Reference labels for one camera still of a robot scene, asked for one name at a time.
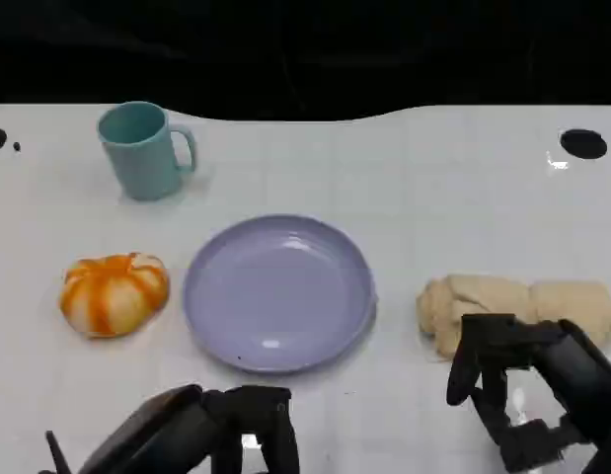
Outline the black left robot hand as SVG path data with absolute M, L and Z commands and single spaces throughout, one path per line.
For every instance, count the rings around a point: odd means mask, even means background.
M 205 458 L 212 473 L 240 473 L 243 435 L 261 446 L 268 473 L 298 473 L 289 418 L 291 392 L 245 385 L 225 391 L 195 384 L 145 401 L 95 451 L 82 473 L 189 473 Z

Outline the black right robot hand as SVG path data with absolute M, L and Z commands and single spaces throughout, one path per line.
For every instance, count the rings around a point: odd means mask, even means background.
M 557 427 L 514 425 L 507 416 L 506 373 L 535 368 L 565 409 Z M 611 473 L 611 363 L 566 319 L 527 324 L 512 314 L 466 314 L 449 373 L 446 401 L 471 399 L 509 473 L 561 459 L 565 448 L 592 444 L 587 473 Z

